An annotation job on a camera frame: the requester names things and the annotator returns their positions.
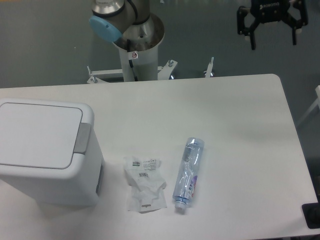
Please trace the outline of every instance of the gray floor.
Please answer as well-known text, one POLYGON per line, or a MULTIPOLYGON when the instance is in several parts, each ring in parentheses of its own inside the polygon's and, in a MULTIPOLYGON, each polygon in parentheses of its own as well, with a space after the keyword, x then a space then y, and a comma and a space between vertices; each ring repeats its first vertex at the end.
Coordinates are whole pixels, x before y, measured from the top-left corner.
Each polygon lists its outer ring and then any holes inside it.
MULTIPOLYGON (((309 25, 297 46, 291 29, 280 22, 257 28, 255 51, 237 34, 237 9, 250 6, 250 0, 150 1, 165 26, 159 64, 178 61, 177 78, 202 77, 214 56, 217 77, 278 75, 294 121, 316 99, 318 0, 306 0, 309 25)), ((93 71, 121 68, 117 50, 90 29, 91 15, 91 0, 0 1, 0 88, 84 84, 87 65, 93 71)), ((312 175, 320 175, 320 116, 298 134, 312 175)))

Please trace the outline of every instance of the metal stand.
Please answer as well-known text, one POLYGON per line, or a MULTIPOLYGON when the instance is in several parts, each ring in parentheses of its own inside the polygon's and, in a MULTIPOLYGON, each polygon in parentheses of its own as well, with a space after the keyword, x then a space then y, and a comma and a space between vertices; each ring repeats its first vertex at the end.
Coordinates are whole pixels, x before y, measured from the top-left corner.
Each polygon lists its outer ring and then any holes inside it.
MULTIPOLYGON (((177 61, 169 60, 165 66, 158 66, 158 80, 173 80, 173 71, 177 65, 177 61)), ((88 84, 108 83, 105 80, 123 77, 122 69, 91 71, 89 66, 87 66, 87 69, 89 74, 88 84)))

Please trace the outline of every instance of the metal bracket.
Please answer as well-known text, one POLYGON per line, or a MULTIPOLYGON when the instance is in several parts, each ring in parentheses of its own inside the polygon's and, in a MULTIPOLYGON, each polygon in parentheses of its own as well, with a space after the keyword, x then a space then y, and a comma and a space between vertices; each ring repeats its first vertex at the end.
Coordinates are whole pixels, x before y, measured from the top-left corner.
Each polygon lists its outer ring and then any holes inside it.
POLYGON ((317 98, 311 106, 305 111, 305 113, 300 117, 296 123, 296 128, 303 126, 305 123, 309 122, 314 116, 320 112, 320 100, 317 98))
MULTIPOLYGON (((178 62, 169 60, 165 66, 158 66, 158 80, 174 79, 172 73, 177 65, 178 62)), ((107 80, 123 77, 122 69, 91 71, 89 66, 87 66, 87 69, 89 74, 89 79, 87 81, 88 84, 108 83, 107 81, 103 81, 101 79, 107 80)))

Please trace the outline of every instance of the empty plastic bottle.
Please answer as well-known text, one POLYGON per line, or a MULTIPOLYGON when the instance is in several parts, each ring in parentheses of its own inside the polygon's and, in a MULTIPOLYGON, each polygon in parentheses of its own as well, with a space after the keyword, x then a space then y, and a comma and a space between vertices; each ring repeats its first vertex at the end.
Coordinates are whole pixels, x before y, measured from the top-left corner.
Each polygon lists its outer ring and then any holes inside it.
POLYGON ((205 142, 199 138, 190 137, 186 141, 172 196, 177 209, 184 210, 192 202, 204 146, 205 142))

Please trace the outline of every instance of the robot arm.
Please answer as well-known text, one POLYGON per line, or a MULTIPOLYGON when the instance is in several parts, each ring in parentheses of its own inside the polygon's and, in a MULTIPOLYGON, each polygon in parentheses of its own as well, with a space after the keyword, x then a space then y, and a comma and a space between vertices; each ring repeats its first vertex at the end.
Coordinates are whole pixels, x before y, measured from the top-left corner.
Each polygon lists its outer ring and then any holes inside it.
POLYGON ((258 25, 283 21, 292 28, 292 42, 297 44, 296 30, 308 24, 308 15, 305 0, 251 0, 251 8, 240 6, 237 13, 237 31, 239 35, 250 37, 251 49, 256 49, 255 29, 258 25), (290 5, 300 12, 300 19, 293 18, 288 9, 290 5), (250 27, 245 26, 245 17, 251 13, 255 20, 250 27))
POLYGON ((93 31, 107 42, 117 41, 131 25, 140 25, 150 17, 149 0, 93 0, 93 31))

